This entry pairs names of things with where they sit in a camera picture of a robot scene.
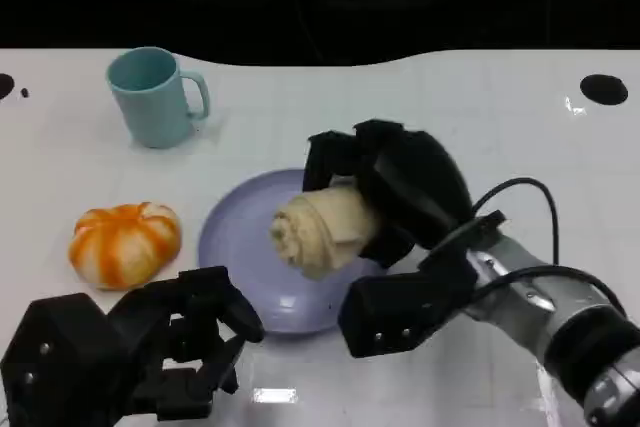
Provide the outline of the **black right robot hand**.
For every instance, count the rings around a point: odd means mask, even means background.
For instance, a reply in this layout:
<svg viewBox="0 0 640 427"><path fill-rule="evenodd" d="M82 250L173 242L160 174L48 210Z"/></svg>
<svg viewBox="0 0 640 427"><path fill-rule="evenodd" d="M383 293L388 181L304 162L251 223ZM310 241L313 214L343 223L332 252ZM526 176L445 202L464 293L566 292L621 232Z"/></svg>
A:
<svg viewBox="0 0 640 427"><path fill-rule="evenodd" d="M347 134L309 138L303 190L350 177L381 221L360 256L387 269L414 246L427 251L473 218L472 200L453 158L433 136L396 122L371 119Z"/></svg>

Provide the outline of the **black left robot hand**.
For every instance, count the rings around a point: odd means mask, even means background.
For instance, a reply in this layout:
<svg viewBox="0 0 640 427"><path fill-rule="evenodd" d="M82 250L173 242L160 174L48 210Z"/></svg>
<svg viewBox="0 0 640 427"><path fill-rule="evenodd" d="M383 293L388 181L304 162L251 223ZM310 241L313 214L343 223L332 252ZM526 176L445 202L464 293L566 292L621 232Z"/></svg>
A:
<svg viewBox="0 0 640 427"><path fill-rule="evenodd" d="M208 417L217 392L238 390L235 366L245 344L265 337L258 314L223 266L132 290L107 319L127 352L115 398L119 419Z"/></svg>

